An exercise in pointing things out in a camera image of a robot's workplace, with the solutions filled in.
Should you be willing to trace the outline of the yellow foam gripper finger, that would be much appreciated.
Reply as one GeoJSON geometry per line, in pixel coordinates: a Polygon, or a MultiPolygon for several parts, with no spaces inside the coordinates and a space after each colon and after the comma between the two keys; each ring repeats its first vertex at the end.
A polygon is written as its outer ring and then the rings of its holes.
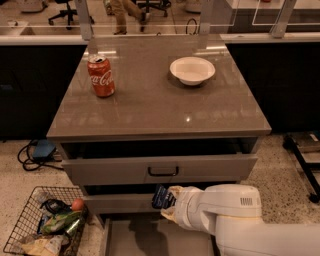
{"type": "Polygon", "coordinates": [[[184,187],[182,186],[170,186],[168,188],[169,196],[175,199],[178,199],[183,191],[184,187]]]}
{"type": "Polygon", "coordinates": [[[175,222],[176,217],[175,217],[175,207],[171,206],[167,209],[162,208],[160,211],[161,215],[165,217],[166,219],[175,222]]]}

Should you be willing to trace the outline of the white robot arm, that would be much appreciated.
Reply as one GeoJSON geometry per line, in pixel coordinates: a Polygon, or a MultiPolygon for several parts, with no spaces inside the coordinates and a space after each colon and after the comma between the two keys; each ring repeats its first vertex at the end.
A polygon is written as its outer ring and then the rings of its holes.
{"type": "Polygon", "coordinates": [[[320,225],[265,223],[252,186],[158,186],[153,206],[184,229],[214,236],[221,256],[320,256],[320,225]]]}

